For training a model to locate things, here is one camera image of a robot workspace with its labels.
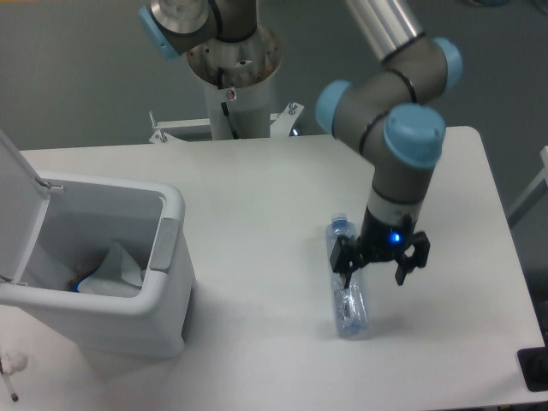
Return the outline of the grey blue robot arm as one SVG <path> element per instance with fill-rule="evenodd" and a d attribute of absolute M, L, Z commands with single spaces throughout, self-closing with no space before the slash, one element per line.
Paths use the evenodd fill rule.
<path fill-rule="evenodd" d="M 318 125 L 374 168 L 360 235 L 335 242 L 331 269 L 348 287 L 359 269 L 394 261 L 403 283 L 430 251 L 415 226 L 446 126 L 429 102 L 460 80 L 462 56 L 449 40 L 427 37 L 404 1 L 350 1 L 348 9 L 383 70 L 361 86 L 333 81 L 316 103 Z M 281 53 L 276 36 L 259 24 L 256 2 L 152 1 L 139 17 L 159 53 L 185 56 L 214 92 L 214 139 L 271 135 L 265 104 L 249 94 L 275 74 Z"/>

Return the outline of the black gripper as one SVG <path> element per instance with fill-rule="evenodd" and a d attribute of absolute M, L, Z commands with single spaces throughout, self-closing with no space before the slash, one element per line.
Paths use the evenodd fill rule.
<path fill-rule="evenodd" d="M 397 262 L 395 279 L 403 286 L 407 274 L 415 268 L 424 268 L 431 249 L 424 231 L 414 233 L 416 221 L 409 213 L 400 216 L 395 223 L 386 223 L 376 217 L 368 206 L 365 210 L 360 236 L 338 236 L 330 256 L 334 273 L 348 289 L 352 276 L 364 265 L 380 262 Z"/>

